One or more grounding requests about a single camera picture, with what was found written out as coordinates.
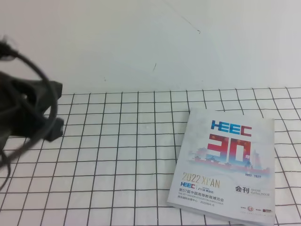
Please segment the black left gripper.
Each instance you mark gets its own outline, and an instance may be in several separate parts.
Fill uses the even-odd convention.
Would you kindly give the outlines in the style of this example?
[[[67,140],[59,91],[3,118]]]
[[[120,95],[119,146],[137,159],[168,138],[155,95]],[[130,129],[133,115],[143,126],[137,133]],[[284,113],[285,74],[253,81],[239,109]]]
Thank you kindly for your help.
[[[0,149],[9,136],[32,138],[45,125],[52,97],[42,81],[0,73]]]

